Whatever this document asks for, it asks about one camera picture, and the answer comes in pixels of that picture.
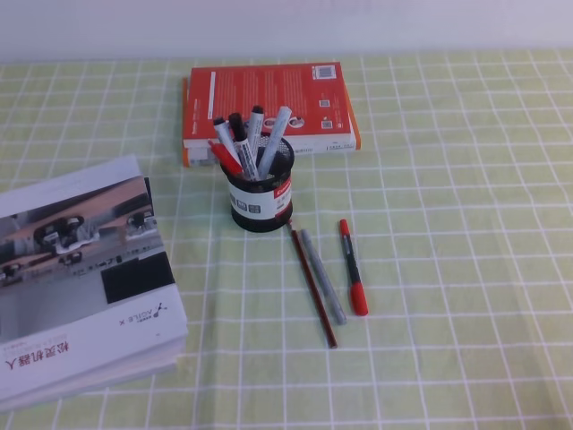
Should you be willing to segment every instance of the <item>gray pen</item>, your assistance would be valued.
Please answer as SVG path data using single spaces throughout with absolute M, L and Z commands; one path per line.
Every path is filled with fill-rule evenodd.
M 316 249 L 314 249 L 314 246 L 312 246 L 311 235 L 307 229 L 301 230 L 300 233 L 301 238 L 303 239 L 304 250 L 308 255 L 308 259 L 311 261 L 311 266 L 316 273 L 316 278 L 319 281 L 319 285 L 322 288 L 322 292 L 324 293 L 327 302 L 329 302 L 329 306 L 337 320 L 337 323 L 340 325 L 346 324 L 346 315 L 344 315 L 342 306 L 338 301 L 337 293 L 334 291 L 334 288 L 330 283 L 329 275 L 322 265 L 321 258 L 316 252 Z

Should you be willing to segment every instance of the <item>red marker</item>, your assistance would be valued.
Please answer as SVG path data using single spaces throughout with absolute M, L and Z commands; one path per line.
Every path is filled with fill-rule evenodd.
M 239 175 L 240 173 L 243 173 L 243 168 L 236 162 L 223 143 L 214 143 L 209 141 L 209 146 L 215 154 L 215 157 L 218 158 L 221 164 L 231 172 L 231 174 Z
M 356 265 L 355 251 L 352 249 L 352 241 L 350 240 L 350 229 L 345 219 L 340 220 L 340 235 L 342 236 L 342 245 L 344 247 L 344 256 L 346 258 L 346 265 L 348 266 L 348 273 L 350 274 L 350 301 L 355 310 L 355 314 L 365 316 L 368 314 L 368 304 L 364 296 L 364 288 L 362 281 L 360 281 L 360 274 L 358 273 L 358 266 Z

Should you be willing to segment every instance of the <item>pen holder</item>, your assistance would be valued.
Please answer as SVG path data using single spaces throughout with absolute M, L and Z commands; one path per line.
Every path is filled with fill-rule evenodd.
M 269 134 L 262 133 L 257 166 L 268 142 Z M 293 214 L 290 172 L 294 163 L 295 152 L 282 139 L 265 179 L 247 181 L 221 166 L 228 180 L 231 215 L 239 227 L 255 233 L 266 233 L 287 223 Z

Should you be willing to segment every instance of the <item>red pen cap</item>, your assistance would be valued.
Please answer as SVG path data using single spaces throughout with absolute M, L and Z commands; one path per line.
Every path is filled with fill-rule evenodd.
M 227 148 L 225 148 L 225 145 L 223 143 L 214 143 L 212 141 L 209 141 L 209 146 L 211 147 L 211 150 L 215 154 L 215 157 L 218 158 L 221 164 L 229 172 L 231 172 L 233 175 L 239 175 L 240 173 L 243 173 L 243 168 L 239 163 L 236 162 L 236 160 L 229 153 Z
M 368 314 L 368 304 L 366 303 L 362 282 L 355 282 L 350 288 L 350 301 L 352 302 L 355 314 L 359 316 Z
M 348 228 L 348 223 L 345 219 L 340 220 L 340 234 L 342 236 L 350 236 L 350 228 Z

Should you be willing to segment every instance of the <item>black marker cap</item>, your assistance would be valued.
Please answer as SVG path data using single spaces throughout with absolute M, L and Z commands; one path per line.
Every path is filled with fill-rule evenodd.
M 237 142 L 242 142 L 247 138 L 241 114 L 234 113 L 229 115 L 229 125 L 231 125 L 231 130 L 233 130 Z

